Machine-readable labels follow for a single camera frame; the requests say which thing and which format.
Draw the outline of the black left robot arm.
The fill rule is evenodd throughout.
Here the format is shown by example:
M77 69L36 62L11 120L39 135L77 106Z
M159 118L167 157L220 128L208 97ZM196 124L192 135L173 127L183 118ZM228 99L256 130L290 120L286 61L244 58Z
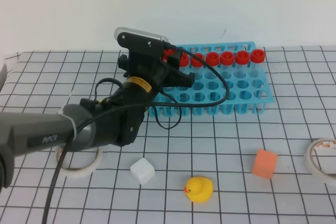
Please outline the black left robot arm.
M193 84L192 74L179 71L183 56L182 48L131 51L119 58L126 81L102 101L83 98L55 114L1 113L1 187L11 184L17 156L54 146L83 151L133 143L145 110L163 87Z

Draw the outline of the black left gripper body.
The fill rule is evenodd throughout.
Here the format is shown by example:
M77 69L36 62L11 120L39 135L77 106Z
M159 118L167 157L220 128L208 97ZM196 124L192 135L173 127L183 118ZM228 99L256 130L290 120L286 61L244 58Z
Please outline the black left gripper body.
M118 59L119 68L125 70L127 77L120 93L158 93L163 87L187 87L190 88L195 81L195 75L185 74L180 70L170 67L161 57L142 55L136 52L122 54Z

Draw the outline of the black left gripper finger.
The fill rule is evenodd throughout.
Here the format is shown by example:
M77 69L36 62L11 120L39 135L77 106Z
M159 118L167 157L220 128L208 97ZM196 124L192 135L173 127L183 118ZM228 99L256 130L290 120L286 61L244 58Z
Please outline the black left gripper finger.
M173 55L170 55L167 57L167 64L176 69L176 70L179 70L180 68L180 57L179 56L173 56Z

